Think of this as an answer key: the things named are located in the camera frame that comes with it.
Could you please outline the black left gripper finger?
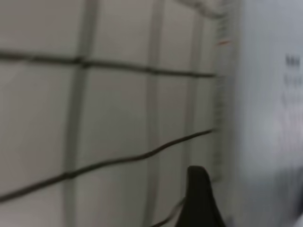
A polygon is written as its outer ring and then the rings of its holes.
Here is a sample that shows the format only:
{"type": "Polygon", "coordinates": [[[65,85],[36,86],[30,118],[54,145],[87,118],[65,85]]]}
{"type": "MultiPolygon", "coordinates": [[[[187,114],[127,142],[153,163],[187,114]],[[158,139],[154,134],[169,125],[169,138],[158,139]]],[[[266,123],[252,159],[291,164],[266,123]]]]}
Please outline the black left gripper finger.
{"type": "Polygon", "coordinates": [[[210,177],[202,166],[190,166],[187,169],[187,189],[183,205],[183,226],[225,226],[216,205],[210,177]]]}

